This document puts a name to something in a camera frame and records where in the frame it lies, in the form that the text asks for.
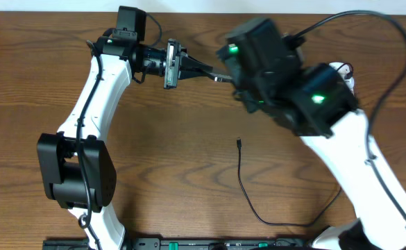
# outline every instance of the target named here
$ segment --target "white wall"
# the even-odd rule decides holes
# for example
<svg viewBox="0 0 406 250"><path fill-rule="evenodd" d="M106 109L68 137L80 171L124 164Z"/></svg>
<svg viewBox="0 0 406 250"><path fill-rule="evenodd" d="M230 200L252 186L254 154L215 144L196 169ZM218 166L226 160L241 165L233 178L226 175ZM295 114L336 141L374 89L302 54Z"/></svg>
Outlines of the white wall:
<svg viewBox="0 0 406 250"><path fill-rule="evenodd" d="M134 6L167 13L337 13L377 10L406 15L406 0L0 0L0 10L103 11Z"/></svg>

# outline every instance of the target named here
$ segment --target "wooden table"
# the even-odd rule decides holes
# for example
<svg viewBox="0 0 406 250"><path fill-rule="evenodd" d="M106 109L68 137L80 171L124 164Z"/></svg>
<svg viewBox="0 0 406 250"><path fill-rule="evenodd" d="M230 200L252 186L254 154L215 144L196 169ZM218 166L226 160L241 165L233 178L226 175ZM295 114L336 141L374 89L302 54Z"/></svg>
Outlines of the wooden table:
<svg viewBox="0 0 406 250"><path fill-rule="evenodd" d="M257 15L154 14L168 38L222 67L223 36ZM323 15L268 15L295 33ZM43 191L36 142L55 133L76 103L90 69L86 40L116 24L116 13L0 12L0 249L40 249L47 238L82 238L76 219ZM406 27L406 17L398 17ZM146 43L158 35L147 21ZM403 66L405 49L390 25L347 17L311 32L305 65L347 61L368 112ZM270 227L253 216L237 182L235 139L243 140L244 185L261 216L309 222L338 190L326 166L261 112L249 115L229 84L206 78L163 90L147 76L124 92L107 147L117 168L113 199L130 232L166 238L313 237L355 216L346 195L312 228ZM375 136L406 189L406 81L380 114Z"/></svg>

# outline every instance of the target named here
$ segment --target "black wire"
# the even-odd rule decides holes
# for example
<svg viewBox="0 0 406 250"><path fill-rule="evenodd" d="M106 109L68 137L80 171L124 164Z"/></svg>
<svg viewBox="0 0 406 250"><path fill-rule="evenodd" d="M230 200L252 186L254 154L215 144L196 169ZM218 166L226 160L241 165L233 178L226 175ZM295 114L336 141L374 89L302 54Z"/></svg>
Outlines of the black wire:
<svg viewBox="0 0 406 250"><path fill-rule="evenodd" d="M115 28L108 28L106 31L104 31L103 36L110 37L110 35L113 34L113 31Z"/></svg>
<svg viewBox="0 0 406 250"><path fill-rule="evenodd" d="M263 220L258 214L257 211L255 211L255 209L253 208L252 202L249 199L249 196L246 193L246 190L244 189L243 183L242 183L242 178L241 178L241 174L240 174L240 169L241 169L241 163L242 163L242 143L241 143L241 139L237 139L237 148L238 148L238 182L239 182L239 186L240 188L243 190L243 194L246 197L247 202L249 203L249 206L251 207L252 213L257 217L257 219L259 221L261 221L263 224L266 224L268 226L299 226L299 227L310 227L312 225L314 225L319 219L320 217L323 215L323 213L325 213L325 211L339 198L340 194L341 194L341 188L338 191L338 193L335 195L334 199L332 199L332 201L330 201L330 203L315 217L315 219L307 224L297 224L297 223L285 223L285 222L279 222L279 223L272 223L272 222L267 222L265 220Z"/></svg>
<svg viewBox="0 0 406 250"><path fill-rule="evenodd" d="M152 15L150 15L150 14L148 14L148 13L146 13L146 15L147 15L148 17L150 17L150 19L152 19L152 21L154 21L154 22L156 23L156 25L158 25L158 28L160 29L160 35L158 36L158 39L151 45L152 47L154 47L154 46L156 46L159 42L161 42L162 28L161 28L160 23L159 23L158 21L156 21L156 19L155 19Z"/></svg>
<svg viewBox="0 0 406 250"><path fill-rule="evenodd" d="M348 65L350 67L351 72L354 72L354 67L352 64L350 64L349 62L345 62L343 63L340 67L338 67L337 72L344 66Z"/></svg>
<svg viewBox="0 0 406 250"><path fill-rule="evenodd" d="M94 233L92 225L89 225L87 227L87 229L89 230L90 234L92 235L93 239L94 239L94 244L96 246L96 250L101 250L101 243L99 243L99 239L96 236L96 233Z"/></svg>
<svg viewBox="0 0 406 250"><path fill-rule="evenodd" d="M87 173L85 172L85 166L84 166L84 162L83 162L83 145L81 144L81 129L83 127L83 120L84 120L85 113L87 112L87 108L90 105L90 102L92 101L93 95L96 92L96 89L98 88L99 82L101 81L101 77L102 77L102 73L103 73L103 65L101 62L101 57L99 55L99 52L93 45L93 42L87 41L87 45L93 51L96 61L98 62L98 74L96 75L96 80L93 85L93 88L90 91L90 94L84 103L83 109L81 110L81 114L79 115L79 118L77 121L77 127L76 127L76 153L78 154L79 167L81 169L81 176L83 178L85 193L87 196L87 214L85 216L81 215L78 219L78 223L82 229L87 228L89 230L90 234L92 235L92 237L94 238L94 241L96 243L96 242L99 242L99 239L94 234L92 227L90 226L90 221L92 219L92 195L90 194L90 184L89 184L89 181L87 178Z"/></svg>
<svg viewBox="0 0 406 250"><path fill-rule="evenodd" d="M302 35L305 35L306 33L312 31L313 29L325 24L326 22L329 22L333 19L336 19L338 17L344 17L347 15L373 15L376 17L380 17L389 23L391 23L402 35L403 41L405 42L406 45L406 30L398 23L396 20L394 20L392 17L375 12L375 11L370 11L370 10L352 10L352 11L346 11L346 12L341 12L336 15L332 15L316 24L313 26L305 29L304 31L301 31L300 33L295 35L295 38L299 38ZM376 159L376 156L371 151L371 148L369 147L369 140L370 140L370 134L374 126L375 119L380 112L380 109L382 108L384 102L388 98L388 96L400 85L402 80L406 77L406 63L405 66L403 67L402 72L400 73L399 76L394 80L394 82L385 90L385 92L382 94L382 96L378 99L371 116L369 117L369 122L368 122L368 128L366 130L366 135L365 135L365 145L366 145L366 154L368 155L368 163L371 165L372 170L375 173L375 176L377 177L378 181L380 182L384 192L386 192L387 196L393 203L393 205L397 208L398 212L402 215L403 219L406 221L406 212L402 209L400 204L396 201L396 198L393 196L389 188L386 186L386 183L384 182L383 178L381 177L377 167L375 166L375 163L373 160Z"/></svg>

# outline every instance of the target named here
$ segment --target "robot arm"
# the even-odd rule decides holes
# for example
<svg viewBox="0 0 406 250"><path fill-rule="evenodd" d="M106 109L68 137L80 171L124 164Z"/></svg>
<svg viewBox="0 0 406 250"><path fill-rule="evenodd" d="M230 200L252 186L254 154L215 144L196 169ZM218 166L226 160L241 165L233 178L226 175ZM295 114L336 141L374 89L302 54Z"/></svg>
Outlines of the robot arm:
<svg viewBox="0 0 406 250"><path fill-rule="evenodd" d="M124 90L129 86L132 71L128 61L120 60L119 56L101 55L103 65L101 82L85 113L81 139L94 135L98 140L107 141L107 134L115 113L118 101ZM68 116L67 120L59 127L58 132L63 132L65 137L76 137L78 116L83 109L85 100L89 97L98 74L98 63L92 58L90 74L78 102Z"/></svg>
<svg viewBox="0 0 406 250"><path fill-rule="evenodd" d="M105 147L108 131L119 99L133 79L134 72L163 76L164 89L177 87L178 80L206 76L214 81L228 82L226 75L187 54L177 40L168 41L167 50L140 44L144 40L146 13L136 8L120 7L117 27L109 29L94 44L90 73L79 99L60 126L56 135L42 134L37 152L44 189L49 199L56 200L76 218L87 214L86 191L78 163L65 158L76 155L78 118L95 86L99 66L101 80L83 117L80 143L83 164L89 180L92 216L85 229L91 249L130 249L124 226L118 221L111 200L116 187L116 171Z"/></svg>
<svg viewBox="0 0 406 250"><path fill-rule="evenodd" d="M406 221L367 164L365 132L368 121L363 110L348 112L331 128L334 135L302 136L301 140L328 166L354 205L357 220L341 228L329 228L312 246L319 249L341 249L339 237L361 223L368 241L381 249L406 247ZM375 140L370 147L377 156L375 165L389 190L406 212L406 192L392 172Z"/></svg>
<svg viewBox="0 0 406 250"><path fill-rule="evenodd" d="M336 16L350 13L383 16L365 11ZM227 45L217 54L232 74L237 100L248 112L262 110L300 137L328 166L354 205L355 222L329 228L312 246L405 248L405 216L388 196L368 160L368 121L353 95L352 66L334 62L303 69L298 53L305 41L303 36L282 38L275 24L262 17L238 26L227 34L226 40ZM406 192L374 138L369 139L375 169L406 214Z"/></svg>

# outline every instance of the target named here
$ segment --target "green connector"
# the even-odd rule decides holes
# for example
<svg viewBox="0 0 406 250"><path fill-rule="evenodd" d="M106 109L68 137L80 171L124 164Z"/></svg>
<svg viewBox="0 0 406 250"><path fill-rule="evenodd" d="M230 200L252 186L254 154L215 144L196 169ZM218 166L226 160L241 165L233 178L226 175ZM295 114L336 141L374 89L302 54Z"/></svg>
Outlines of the green connector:
<svg viewBox="0 0 406 250"><path fill-rule="evenodd" d="M169 243L169 250L178 250L178 243Z"/></svg>

